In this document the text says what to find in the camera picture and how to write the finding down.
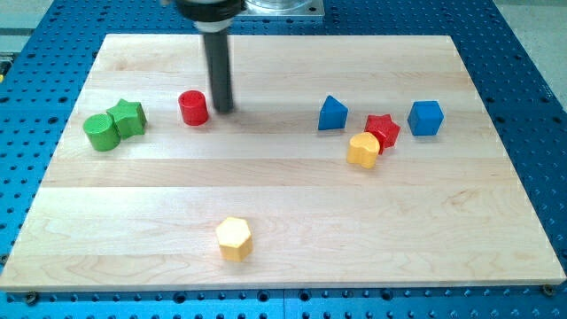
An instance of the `green star block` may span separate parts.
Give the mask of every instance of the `green star block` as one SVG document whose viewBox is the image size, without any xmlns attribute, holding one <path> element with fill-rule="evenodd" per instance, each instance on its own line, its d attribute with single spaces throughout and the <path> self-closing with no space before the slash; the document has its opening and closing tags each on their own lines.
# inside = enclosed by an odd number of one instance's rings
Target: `green star block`
<svg viewBox="0 0 567 319">
<path fill-rule="evenodd" d="M 122 139 L 145 133 L 144 126 L 147 120 L 140 102 L 120 99 L 116 106 L 109 108 L 106 112 L 113 118 Z"/>
</svg>

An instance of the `yellow hexagon prism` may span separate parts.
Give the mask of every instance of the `yellow hexagon prism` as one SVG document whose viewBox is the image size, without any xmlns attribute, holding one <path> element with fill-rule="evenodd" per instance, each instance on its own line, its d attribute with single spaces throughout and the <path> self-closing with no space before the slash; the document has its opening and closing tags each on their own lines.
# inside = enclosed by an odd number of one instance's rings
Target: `yellow hexagon prism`
<svg viewBox="0 0 567 319">
<path fill-rule="evenodd" d="M 373 168 L 379 151 L 380 143 L 372 133 L 360 133 L 351 138 L 346 161 L 360 164 L 364 168 Z"/>
<path fill-rule="evenodd" d="M 242 218 L 228 217 L 216 228 L 221 255 L 227 261 L 242 261 L 252 252 L 252 232 Z"/>
</svg>

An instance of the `blue block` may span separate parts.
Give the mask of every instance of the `blue block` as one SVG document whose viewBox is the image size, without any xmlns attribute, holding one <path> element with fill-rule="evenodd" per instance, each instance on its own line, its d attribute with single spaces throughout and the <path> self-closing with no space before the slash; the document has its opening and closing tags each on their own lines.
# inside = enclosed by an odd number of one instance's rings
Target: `blue block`
<svg viewBox="0 0 567 319">
<path fill-rule="evenodd" d="M 414 136 L 434 136 L 443 118 L 437 101 L 417 101 L 408 116 L 409 128 Z"/>
<path fill-rule="evenodd" d="M 319 113 L 319 130 L 345 128 L 348 108 L 328 96 Z"/>
</svg>

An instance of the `blue pegboard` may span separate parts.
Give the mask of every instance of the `blue pegboard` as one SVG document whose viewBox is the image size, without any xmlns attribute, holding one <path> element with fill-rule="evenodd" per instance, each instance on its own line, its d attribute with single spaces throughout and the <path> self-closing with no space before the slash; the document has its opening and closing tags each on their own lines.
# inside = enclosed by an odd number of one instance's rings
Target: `blue pegboard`
<svg viewBox="0 0 567 319">
<path fill-rule="evenodd" d="M 567 116 L 494 4 L 330 0 L 325 9 L 323 22 L 236 18 L 231 32 L 451 35 L 565 268 Z M 107 33 L 196 30 L 158 0 L 54 1 L 0 84 L 0 254 L 12 249 Z M 44 293 L 37 298 L 0 293 L 0 318 L 566 317 L 567 285 L 555 287 L 555 293 L 544 291 L 540 287 L 273 290 L 265 301 L 257 291 Z"/>
</svg>

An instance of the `red cylinder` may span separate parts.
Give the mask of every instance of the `red cylinder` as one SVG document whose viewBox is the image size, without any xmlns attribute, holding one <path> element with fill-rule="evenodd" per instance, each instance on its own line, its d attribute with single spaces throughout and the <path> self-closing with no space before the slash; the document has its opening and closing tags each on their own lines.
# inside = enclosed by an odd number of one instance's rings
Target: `red cylinder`
<svg viewBox="0 0 567 319">
<path fill-rule="evenodd" d="M 183 121 L 188 125 L 201 125 L 209 119 L 205 95 L 197 90 L 183 92 L 179 96 L 179 107 Z"/>
</svg>

